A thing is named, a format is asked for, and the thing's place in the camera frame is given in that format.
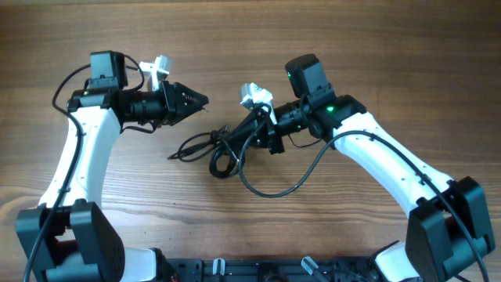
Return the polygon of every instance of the table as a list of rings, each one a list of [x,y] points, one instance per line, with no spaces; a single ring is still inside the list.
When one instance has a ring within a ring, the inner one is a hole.
[[[297,259],[370,255],[405,239],[407,220],[396,201],[338,152],[328,152],[302,188],[280,199],[253,195],[238,177],[213,178],[208,158],[167,160],[190,136],[240,123],[248,113],[239,105],[244,82],[271,91],[276,106],[296,99],[283,67],[305,53],[320,58],[338,95],[366,105],[417,156],[481,183],[500,237],[499,8],[392,1],[0,6],[0,280],[22,277],[16,216],[38,203],[65,142],[67,120],[51,108],[52,95],[90,52],[108,49],[138,61],[170,56],[169,80],[210,100],[208,112],[174,127],[126,132],[117,141],[103,210],[126,246],[160,248],[171,258]],[[88,76],[73,79],[59,104]],[[139,75],[129,73],[129,82]],[[307,132],[293,137],[312,141]],[[322,147],[284,143],[284,154],[247,154],[248,179],[262,191],[293,185]],[[485,262],[491,280],[501,280],[501,252]],[[481,280],[476,266],[464,276]]]

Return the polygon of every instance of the black plastic part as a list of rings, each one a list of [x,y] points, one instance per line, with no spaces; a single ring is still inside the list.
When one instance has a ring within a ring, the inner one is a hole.
[[[484,190],[472,178],[449,182],[442,193],[456,210],[483,257],[494,250],[494,234]],[[470,245],[451,216],[444,217],[442,203],[419,202],[409,214],[405,252],[425,281],[447,281],[475,263]]]
[[[177,280],[178,274],[174,267],[167,261],[162,251],[157,248],[152,248],[155,251],[157,259],[157,276],[149,282],[172,282]]]
[[[91,53],[91,77],[88,81],[90,89],[117,87],[128,85],[125,70],[124,54],[113,51]]]
[[[301,260],[235,260],[225,262],[225,275],[213,275],[213,261],[168,258],[178,282],[318,282],[301,266]],[[319,272],[333,282],[387,282],[373,257],[340,257],[316,260]],[[413,278],[409,282],[418,282]]]
[[[27,256],[49,208],[21,211],[16,232]],[[75,240],[59,242],[66,228]],[[50,233],[42,240],[33,265],[37,281],[120,281],[124,273],[124,246],[117,232],[96,203],[76,201],[71,207],[57,208]]]
[[[287,136],[306,128],[299,111],[299,100],[277,107],[274,111],[276,116],[275,130],[278,136]]]
[[[162,125],[175,125],[202,110],[209,103],[206,96],[189,89],[181,83],[176,82],[169,85],[168,81],[162,81],[162,85],[161,91],[166,97],[168,112],[168,115],[162,121]]]
[[[202,110],[209,99],[180,83],[160,82],[154,92],[122,90],[127,85],[124,55],[105,51],[91,54],[92,78],[88,89],[73,92],[68,100],[68,111],[81,107],[99,106],[113,109],[121,125],[138,122],[144,125],[153,121],[154,127],[175,125],[188,116]]]
[[[294,90],[294,95],[301,98],[329,84],[322,64],[314,54],[299,56],[285,65],[285,70]]]
[[[266,121],[266,129],[268,131],[268,150],[270,154],[280,154],[285,152],[283,148],[282,137],[275,130],[275,126],[270,120]]]
[[[311,112],[313,120],[317,121],[318,125],[315,128],[310,128],[310,134],[316,138],[324,137],[328,142],[333,138],[333,129],[341,127],[343,120],[354,114],[364,114],[366,112],[366,107],[350,95],[339,96],[317,106]]]

